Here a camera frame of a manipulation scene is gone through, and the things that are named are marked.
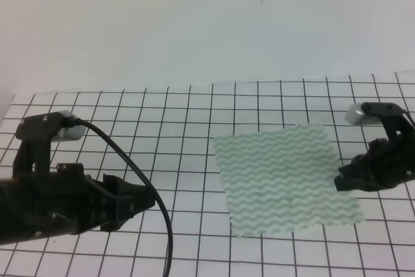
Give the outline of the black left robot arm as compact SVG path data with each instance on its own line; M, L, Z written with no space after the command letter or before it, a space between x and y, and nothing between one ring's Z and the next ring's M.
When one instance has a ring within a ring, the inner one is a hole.
M96 181L80 163L61 164L45 176L21 173L1 181L1 244L94 228L114 232L154 205L145 186L113 175Z

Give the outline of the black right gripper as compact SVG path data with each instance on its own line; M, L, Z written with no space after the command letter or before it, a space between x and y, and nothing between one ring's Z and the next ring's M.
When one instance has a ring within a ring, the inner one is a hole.
M414 180L414 138L401 141L377 139L360 154L338 169L334 179L337 191L392 189Z

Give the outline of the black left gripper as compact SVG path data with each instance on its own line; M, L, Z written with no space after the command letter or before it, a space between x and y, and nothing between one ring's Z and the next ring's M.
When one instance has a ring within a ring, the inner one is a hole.
M54 173L30 165L25 185L29 196L25 200L26 235L75 235L96 227L114 232L155 205L146 186L113 175L95 180L80 163L59 165Z

